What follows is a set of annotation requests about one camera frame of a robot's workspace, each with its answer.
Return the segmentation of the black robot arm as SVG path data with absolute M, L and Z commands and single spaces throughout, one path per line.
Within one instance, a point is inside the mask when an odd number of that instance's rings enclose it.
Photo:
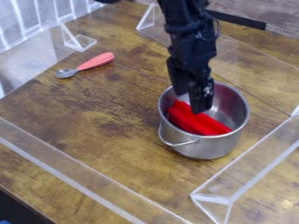
M 209 61 L 216 56 L 214 18 L 205 11 L 208 0 L 157 0 L 164 31 L 170 38 L 168 74 L 176 95 L 189 96 L 190 111 L 212 106 L 213 79 Z

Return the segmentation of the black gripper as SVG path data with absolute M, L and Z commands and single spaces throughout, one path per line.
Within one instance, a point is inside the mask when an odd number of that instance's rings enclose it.
M 193 114 L 206 111 L 213 101 L 209 62 L 217 54 L 214 24 L 214 20 L 168 20 L 164 25 L 170 38 L 166 69 L 172 88 L 177 95 L 188 92 Z

